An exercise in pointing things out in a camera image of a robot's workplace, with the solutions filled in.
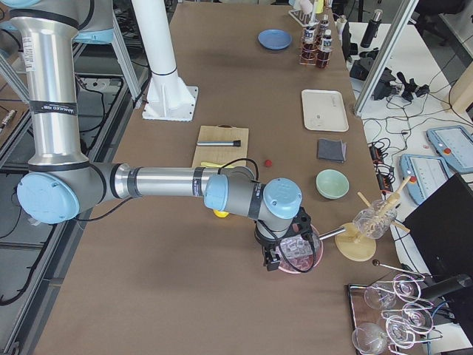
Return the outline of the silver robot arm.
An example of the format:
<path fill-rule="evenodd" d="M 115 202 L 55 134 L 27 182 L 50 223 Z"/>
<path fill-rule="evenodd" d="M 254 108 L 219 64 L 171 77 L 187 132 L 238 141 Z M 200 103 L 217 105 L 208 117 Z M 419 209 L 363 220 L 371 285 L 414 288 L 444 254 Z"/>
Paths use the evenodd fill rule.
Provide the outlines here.
<path fill-rule="evenodd" d="M 254 220 L 255 237 L 270 271 L 287 261 L 294 237 L 311 240 L 302 192 L 292 181 L 260 183 L 245 167 L 206 169 L 131 167 L 92 163 L 81 151 L 72 44 L 114 38 L 110 1 L 9 1 L 20 32 L 33 122 L 35 154 L 17 196 L 42 223 L 71 220 L 107 200 L 147 195 L 195 196 L 206 207 Z"/>

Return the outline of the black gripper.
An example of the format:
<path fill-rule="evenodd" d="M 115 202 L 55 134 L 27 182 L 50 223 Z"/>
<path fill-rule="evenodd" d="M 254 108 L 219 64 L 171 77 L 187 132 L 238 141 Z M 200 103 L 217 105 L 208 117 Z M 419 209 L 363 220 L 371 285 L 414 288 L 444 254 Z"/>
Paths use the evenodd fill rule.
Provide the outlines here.
<path fill-rule="evenodd" d="M 256 241 L 262 246 L 264 266 L 267 271 L 275 271 L 280 265 L 280 257 L 276 252 L 276 248 L 280 245 L 282 240 L 294 237 L 296 234 L 292 226 L 289 226 L 284 232 L 275 232 L 271 230 L 264 221 L 257 220 L 254 235 Z"/>

